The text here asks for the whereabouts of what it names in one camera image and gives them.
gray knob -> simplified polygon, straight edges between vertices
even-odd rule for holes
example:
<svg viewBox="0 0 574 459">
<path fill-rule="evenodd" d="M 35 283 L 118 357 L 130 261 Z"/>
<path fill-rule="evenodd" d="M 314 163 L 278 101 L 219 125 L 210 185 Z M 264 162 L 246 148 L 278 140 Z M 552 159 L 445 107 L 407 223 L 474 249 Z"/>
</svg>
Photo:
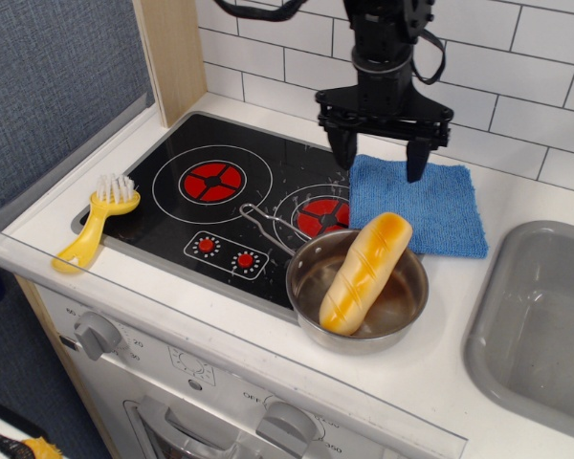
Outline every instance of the gray knob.
<svg viewBox="0 0 574 459">
<path fill-rule="evenodd" d="M 85 313 L 77 320 L 75 336 L 92 361 L 105 352 L 114 351 L 121 342 L 117 327 L 96 313 Z"/>
<path fill-rule="evenodd" d="M 257 435 L 301 458 L 317 434 L 317 426 L 303 411 L 290 404 L 275 402 L 257 426 Z"/>
</svg>

sink basin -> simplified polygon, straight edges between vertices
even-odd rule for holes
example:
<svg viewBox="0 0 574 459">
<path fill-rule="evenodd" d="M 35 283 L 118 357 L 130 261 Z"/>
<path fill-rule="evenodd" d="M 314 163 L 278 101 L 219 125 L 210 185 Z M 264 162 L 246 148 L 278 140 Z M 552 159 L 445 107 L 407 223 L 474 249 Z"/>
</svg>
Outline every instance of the sink basin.
<svg viewBox="0 0 574 459">
<path fill-rule="evenodd" d="M 465 360 L 494 402 L 574 437 L 574 227 L 531 222 L 505 238 Z"/>
</svg>

induction stove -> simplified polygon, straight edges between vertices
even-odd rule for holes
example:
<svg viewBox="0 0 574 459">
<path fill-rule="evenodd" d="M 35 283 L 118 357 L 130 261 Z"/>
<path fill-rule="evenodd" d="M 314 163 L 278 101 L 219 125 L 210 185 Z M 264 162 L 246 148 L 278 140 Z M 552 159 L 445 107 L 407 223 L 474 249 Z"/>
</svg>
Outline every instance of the induction stove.
<svg viewBox="0 0 574 459">
<path fill-rule="evenodd" d="M 348 174 L 330 150 L 202 113 L 126 174 L 141 202 L 107 220 L 105 246 L 292 321 L 291 255 L 240 207 L 253 204 L 311 237 L 348 228 Z M 292 251 L 305 242 L 277 222 L 264 229 Z"/>
</svg>

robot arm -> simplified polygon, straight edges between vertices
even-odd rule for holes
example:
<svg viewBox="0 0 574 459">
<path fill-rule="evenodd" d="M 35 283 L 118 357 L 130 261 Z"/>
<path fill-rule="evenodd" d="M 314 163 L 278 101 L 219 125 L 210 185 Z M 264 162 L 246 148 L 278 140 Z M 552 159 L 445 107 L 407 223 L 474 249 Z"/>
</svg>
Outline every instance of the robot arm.
<svg viewBox="0 0 574 459">
<path fill-rule="evenodd" d="M 351 59 L 358 83 L 316 93 L 319 124 L 344 169 L 355 160 L 358 133 L 408 141 L 407 178 L 416 182 L 423 175 L 430 152 L 447 146 L 453 118 L 453 110 L 425 98 L 412 84 L 413 73 L 432 84 L 444 70 L 444 47 L 425 30 L 433 19 L 434 0 L 343 1 L 355 34 Z M 238 17 L 282 21 L 292 17 L 306 0 L 290 0 L 274 11 L 215 2 Z M 419 36 L 443 52 L 438 71 L 428 79 L 419 75 L 412 61 Z"/>
</svg>

wooden trim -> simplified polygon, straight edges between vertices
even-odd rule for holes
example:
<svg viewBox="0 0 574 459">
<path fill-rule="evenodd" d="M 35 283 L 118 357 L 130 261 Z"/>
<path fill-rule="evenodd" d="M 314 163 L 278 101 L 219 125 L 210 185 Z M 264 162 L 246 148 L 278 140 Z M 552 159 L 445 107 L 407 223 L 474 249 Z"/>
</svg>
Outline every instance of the wooden trim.
<svg viewBox="0 0 574 459">
<path fill-rule="evenodd" d="M 207 92 L 195 0 L 132 3 L 153 94 L 169 127 Z"/>
<path fill-rule="evenodd" d="M 45 335 L 47 335 L 47 338 L 49 338 L 51 345 L 54 347 L 55 353 L 57 354 L 59 361 L 61 361 L 62 366 L 66 370 L 66 374 L 68 374 L 68 377 L 70 378 L 70 381 L 73 383 L 73 386 L 77 390 L 79 397 L 83 401 L 83 404 L 87 409 L 87 412 L 89 413 L 92 421 L 96 425 L 96 429 L 98 430 L 99 435 L 102 438 L 102 441 L 106 445 L 108 452 L 115 459 L 121 458 L 117 451 L 117 448 L 115 448 L 115 445 L 113 444 L 113 440 L 111 439 L 108 430 L 104 426 L 104 422 L 102 421 L 102 418 L 100 417 L 96 409 L 96 406 L 94 405 L 92 398 L 89 395 L 89 392 L 85 388 L 83 382 L 81 381 L 80 376 L 78 375 L 77 369 L 75 368 L 75 364 L 71 360 L 68 353 L 64 350 L 63 344 L 59 340 L 59 333 L 57 332 L 55 325 L 51 320 L 51 317 L 49 316 L 47 309 L 45 308 L 45 305 L 42 301 L 42 298 L 40 297 L 40 294 L 38 293 L 38 290 L 36 289 L 36 286 L 29 280 L 24 279 L 23 277 L 20 277 L 18 275 L 16 275 L 15 278 L 17 279 L 17 282 L 19 283 L 19 286 L 21 287 L 21 290 L 23 291 L 24 295 L 28 299 L 28 302 L 30 302 L 32 310 L 36 314 L 36 317 L 38 318 L 38 321 L 40 322 L 40 325 L 42 326 Z"/>
</svg>

